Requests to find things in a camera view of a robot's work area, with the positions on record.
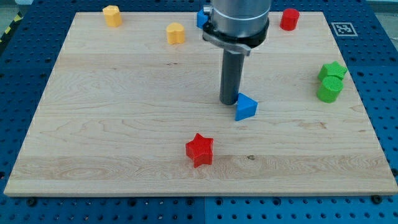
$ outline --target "yellow pentagon block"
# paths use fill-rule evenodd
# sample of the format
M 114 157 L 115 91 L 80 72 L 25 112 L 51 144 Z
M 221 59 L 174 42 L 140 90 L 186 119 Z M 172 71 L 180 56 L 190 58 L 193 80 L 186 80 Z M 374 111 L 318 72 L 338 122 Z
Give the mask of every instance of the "yellow pentagon block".
M 178 22 L 173 22 L 166 28 L 167 42 L 169 44 L 182 44 L 185 42 L 184 26 Z
M 122 17 L 117 6 L 107 6 L 102 11 L 104 12 L 106 25 L 118 27 L 122 24 Z

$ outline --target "red cylinder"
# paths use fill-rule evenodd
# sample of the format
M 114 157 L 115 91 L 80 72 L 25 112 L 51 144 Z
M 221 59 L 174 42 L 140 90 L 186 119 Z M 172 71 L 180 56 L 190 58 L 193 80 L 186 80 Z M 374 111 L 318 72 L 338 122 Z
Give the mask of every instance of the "red cylinder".
M 296 28 L 300 13 L 296 9 L 285 9 L 280 20 L 280 28 L 291 31 Z

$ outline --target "3d printed block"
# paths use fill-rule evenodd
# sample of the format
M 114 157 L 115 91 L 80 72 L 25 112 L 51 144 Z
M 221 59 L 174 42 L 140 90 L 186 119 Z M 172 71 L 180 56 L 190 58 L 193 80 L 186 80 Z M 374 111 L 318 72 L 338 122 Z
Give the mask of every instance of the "3d printed block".
M 236 107 L 235 121 L 249 118 L 256 114 L 258 103 L 246 95 L 240 93 L 238 95 L 238 105 Z
M 118 27 L 122 24 L 122 17 L 117 6 L 107 6 L 102 11 L 104 12 L 106 25 Z
M 182 44 L 185 42 L 184 26 L 178 22 L 172 22 L 166 28 L 167 42 L 169 44 Z
M 192 141 L 186 143 L 185 150 L 187 156 L 193 160 L 194 168 L 202 164 L 211 165 L 213 162 L 213 141 L 212 138 L 204 138 L 197 133 Z
M 322 81 L 328 76 L 333 76 L 343 80 L 346 72 L 346 67 L 341 66 L 338 62 L 334 61 L 333 63 L 323 64 L 321 70 L 319 71 L 318 78 Z
M 296 9 L 285 9 L 280 20 L 280 28 L 287 31 L 296 29 L 300 13 Z
M 205 15 L 203 9 L 197 13 L 197 27 L 203 28 L 203 25 L 209 20 L 209 17 Z
M 326 77 L 322 80 L 317 96 L 319 100 L 325 103 L 332 103 L 336 101 L 344 87 L 343 82 L 337 77 Z

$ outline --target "blue block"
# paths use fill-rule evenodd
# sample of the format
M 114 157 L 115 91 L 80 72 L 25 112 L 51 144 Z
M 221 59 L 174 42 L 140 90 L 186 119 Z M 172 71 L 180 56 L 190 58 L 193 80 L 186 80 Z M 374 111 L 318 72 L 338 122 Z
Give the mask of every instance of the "blue block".
M 235 121 L 249 118 L 256 114 L 258 103 L 246 95 L 240 93 L 238 95 L 238 106 L 236 107 Z
M 203 28 L 203 25 L 209 20 L 209 17 L 203 13 L 203 9 L 197 13 L 197 27 Z

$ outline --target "stacked green blocks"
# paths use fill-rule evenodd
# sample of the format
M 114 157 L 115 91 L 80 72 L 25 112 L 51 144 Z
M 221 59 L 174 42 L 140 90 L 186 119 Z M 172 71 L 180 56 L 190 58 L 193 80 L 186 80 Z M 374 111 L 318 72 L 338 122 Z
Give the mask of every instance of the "stacked green blocks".
M 336 101 L 338 95 L 344 88 L 343 79 L 347 68 L 338 62 L 324 64 L 319 72 L 318 78 L 322 81 L 318 89 L 318 99 L 325 103 Z

